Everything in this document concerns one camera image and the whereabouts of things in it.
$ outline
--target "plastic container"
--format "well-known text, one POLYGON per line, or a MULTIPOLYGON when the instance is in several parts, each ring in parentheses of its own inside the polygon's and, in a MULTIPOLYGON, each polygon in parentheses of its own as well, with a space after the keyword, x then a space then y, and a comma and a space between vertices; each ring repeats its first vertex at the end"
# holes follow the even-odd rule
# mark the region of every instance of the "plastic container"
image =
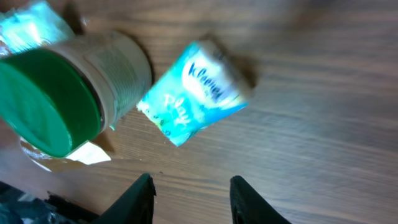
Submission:
POLYGON ((27 142, 66 157, 131 110, 152 82, 146 56, 109 31, 0 61, 0 115, 27 142))

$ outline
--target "blue tissue packet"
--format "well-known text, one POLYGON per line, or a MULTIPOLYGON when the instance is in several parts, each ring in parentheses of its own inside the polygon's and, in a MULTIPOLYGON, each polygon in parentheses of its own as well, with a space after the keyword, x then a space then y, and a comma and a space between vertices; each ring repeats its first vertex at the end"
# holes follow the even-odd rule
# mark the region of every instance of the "blue tissue packet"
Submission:
POLYGON ((210 40, 190 44, 138 103, 180 146, 196 132, 247 105, 250 88, 210 40))

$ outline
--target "wood grain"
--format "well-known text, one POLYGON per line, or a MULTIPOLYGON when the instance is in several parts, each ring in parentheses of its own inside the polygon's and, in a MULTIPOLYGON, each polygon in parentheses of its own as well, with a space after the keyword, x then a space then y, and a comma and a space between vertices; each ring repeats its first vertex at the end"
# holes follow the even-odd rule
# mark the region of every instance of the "wood grain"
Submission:
POLYGON ((254 97, 178 148, 131 111, 106 132, 113 160, 79 170, 48 173, 9 147, 0 180, 102 213, 150 172, 154 223, 231 223, 229 179, 242 175, 292 223, 398 223, 398 1, 76 4, 88 31, 133 35, 157 78, 211 34, 256 81, 254 97))

